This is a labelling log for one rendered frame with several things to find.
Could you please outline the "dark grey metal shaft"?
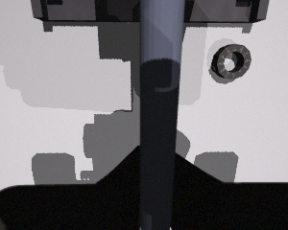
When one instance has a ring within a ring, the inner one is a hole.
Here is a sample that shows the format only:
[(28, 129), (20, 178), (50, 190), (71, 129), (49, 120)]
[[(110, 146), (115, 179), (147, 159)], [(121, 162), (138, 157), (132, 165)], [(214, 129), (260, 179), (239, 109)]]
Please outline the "dark grey metal shaft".
[(140, 227), (170, 230), (185, 0), (139, 0)]

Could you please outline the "dark grey ring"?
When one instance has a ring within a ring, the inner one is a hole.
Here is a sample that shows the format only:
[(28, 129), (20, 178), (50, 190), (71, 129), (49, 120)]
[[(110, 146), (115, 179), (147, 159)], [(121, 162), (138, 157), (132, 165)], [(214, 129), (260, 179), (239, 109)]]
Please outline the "dark grey ring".
[[(225, 58), (230, 53), (234, 53), (236, 55), (237, 63), (232, 70), (228, 71), (225, 68), (224, 62)], [(229, 44), (220, 48), (215, 53), (211, 63), (211, 69), (221, 78), (235, 80), (242, 77), (249, 70), (251, 61), (251, 53), (244, 45)]]

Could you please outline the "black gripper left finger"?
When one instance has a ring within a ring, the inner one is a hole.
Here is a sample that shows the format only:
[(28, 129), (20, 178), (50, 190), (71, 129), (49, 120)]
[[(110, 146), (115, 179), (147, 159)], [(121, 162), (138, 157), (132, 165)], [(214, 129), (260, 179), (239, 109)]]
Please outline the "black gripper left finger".
[(95, 184), (0, 190), (0, 230), (140, 230), (140, 146)]

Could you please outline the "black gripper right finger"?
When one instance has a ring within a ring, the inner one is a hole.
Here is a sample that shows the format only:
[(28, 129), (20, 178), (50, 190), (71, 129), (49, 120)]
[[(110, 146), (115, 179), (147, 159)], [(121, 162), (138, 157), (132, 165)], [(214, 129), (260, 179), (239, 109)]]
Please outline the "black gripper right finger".
[(233, 230), (239, 219), (288, 219), (288, 182), (223, 182), (176, 153), (171, 230)]

